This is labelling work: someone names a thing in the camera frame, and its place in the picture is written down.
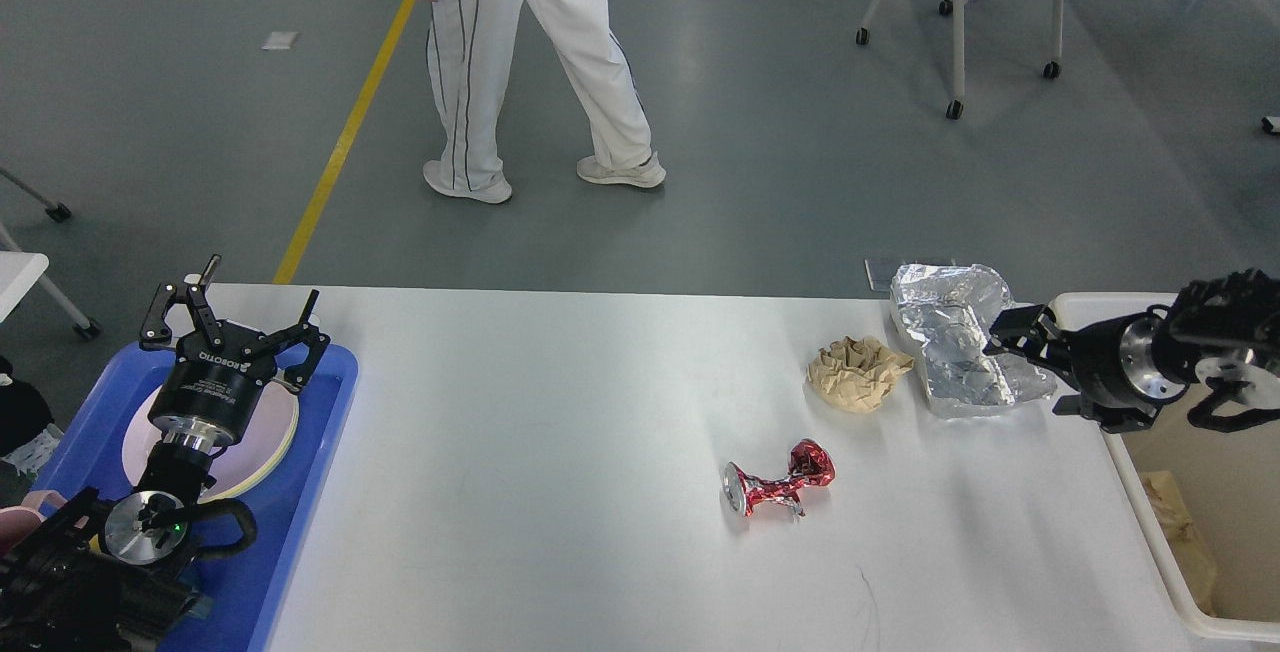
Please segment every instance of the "metal stand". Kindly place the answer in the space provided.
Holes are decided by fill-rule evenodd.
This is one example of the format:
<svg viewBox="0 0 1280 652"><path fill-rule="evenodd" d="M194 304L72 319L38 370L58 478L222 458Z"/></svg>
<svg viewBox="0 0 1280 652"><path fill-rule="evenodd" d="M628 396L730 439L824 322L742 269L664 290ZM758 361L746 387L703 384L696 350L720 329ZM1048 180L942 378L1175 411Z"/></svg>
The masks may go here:
<svg viewBox="0 0 1280 652"><path fill-rule="evenodd" d="M27 192L32 197L36 197L36 200L38 200L40 204L45 205L45 214L50 215L50 219L52 219L54 222L64 222L70 219L72 211L67 209L67 205L61 202L55 202L50 200L50 197L45 197L40 192L37 192L33 187L18 179L17 177L13 175L13 173L10 173L4 168L0 168L0 177L4 177L9 182L13 182L23 192ZM22 247L18 246L18 242L14 241L13 236L9 234L9 229L5 228L3 220L0 220L0 243L3 243L6 249L14 252L23 251ZM40 277L40 286L44 287L46 292L49 292L49 296L52 297L55 302L58 302L58 306L60 306L68 315L70 315L73 323L76 324L74 329L78 337L88 341L96 338L99 334L102 333L102 328L99 327L97 320L84 316L84 314L79 311L79 309L76 305L72 304L72 301L67 297L67 295L63 295L63 291L59 289L58 286L54 284L51 279L49 279L49 275Z"/></svg>

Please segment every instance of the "gray floor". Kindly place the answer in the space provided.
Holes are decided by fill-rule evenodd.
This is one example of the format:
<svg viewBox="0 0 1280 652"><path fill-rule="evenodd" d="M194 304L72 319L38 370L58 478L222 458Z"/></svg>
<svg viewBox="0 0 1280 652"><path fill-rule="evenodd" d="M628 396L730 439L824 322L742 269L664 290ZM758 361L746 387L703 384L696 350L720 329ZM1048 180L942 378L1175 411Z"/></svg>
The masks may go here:
<svg viewBox="0 0 1280 652"><path fill-rule="evenodd" d="M946 256L1044 300L1280 274L1280 0L1068 0L1055 82L1050 0L978 0L959 122L938 0L887 0L855 47L868 1L612 0L654 192L573 175L586 119L526 19L497 209L421 182L443 136L416 10L296 282L868 297L864 257ZM156 283L211 252L270 281L398 4L3 0L0 165L77 216L0 182L0 218L106 328L79 342L40 291L0 328L64 425ZM260 51L273 29L297 47Z"/></svg>

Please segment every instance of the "brown paper in bin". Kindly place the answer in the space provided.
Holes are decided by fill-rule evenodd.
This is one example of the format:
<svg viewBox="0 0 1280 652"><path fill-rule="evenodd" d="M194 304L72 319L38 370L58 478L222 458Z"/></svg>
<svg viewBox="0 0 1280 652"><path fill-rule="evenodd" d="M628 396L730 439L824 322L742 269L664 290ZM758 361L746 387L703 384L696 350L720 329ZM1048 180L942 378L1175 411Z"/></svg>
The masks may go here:
<svg viewBox="0 0 1280 652"><path fill-rule="evenodd" d="M841 410L869 412L881 406L914 364L914 357L890 350L874 337L845 337L809 363L809 383Z"/></svg>

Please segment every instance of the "chair wheel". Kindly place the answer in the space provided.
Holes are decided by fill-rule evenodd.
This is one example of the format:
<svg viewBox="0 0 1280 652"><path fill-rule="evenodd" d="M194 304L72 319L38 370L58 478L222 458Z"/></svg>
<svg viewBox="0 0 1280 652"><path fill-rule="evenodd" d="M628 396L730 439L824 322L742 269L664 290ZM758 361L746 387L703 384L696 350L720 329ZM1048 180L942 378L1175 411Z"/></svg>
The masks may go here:
<svg viewBox="0 0 1280 652"><path fill-rule="evenodd" d="M102 325L97 324L96 319L88 318L88 327L81 327L78 324L72 325L72 329L79 334L79 338L88 342L90 339L97 339L99 334L102 334Z"/></svg>
<svg viewBox="0 0 1280 652"><path fill-rule="evenodd" d="M58 206L55 208L46 209L45 214L54 222L67 222L72 218L72 211L61 202L58 202Z"/></svg>

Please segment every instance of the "blue tray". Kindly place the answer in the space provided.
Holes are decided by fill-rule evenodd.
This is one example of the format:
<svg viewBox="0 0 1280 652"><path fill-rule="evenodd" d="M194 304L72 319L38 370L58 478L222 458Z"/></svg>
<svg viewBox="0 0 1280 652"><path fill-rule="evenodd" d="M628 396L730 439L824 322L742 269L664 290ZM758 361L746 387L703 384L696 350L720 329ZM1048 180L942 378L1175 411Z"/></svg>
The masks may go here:
<svg viewBox="0 0 1280 652"><path fill-rule="evenodd" d="M280 368L301 363L305 354L302 347L288 350L278 357ZM56 489L70 498L84 487L96 487L104 500L132 492L120 462L124 429L173 364L173 352L143 352L136 346L120 350L41 470L36 489ZM212 610L205 620L178 623L160 652L260 652L266 647L342 436L356 373L356 356L330 345L302 388L289 451L266 479L239 497L257 518L257 542L228 560L192 565L200 591L214 599ZM198 532L210 544L233 542L239 534L229 520L207 523Z"/></svg>

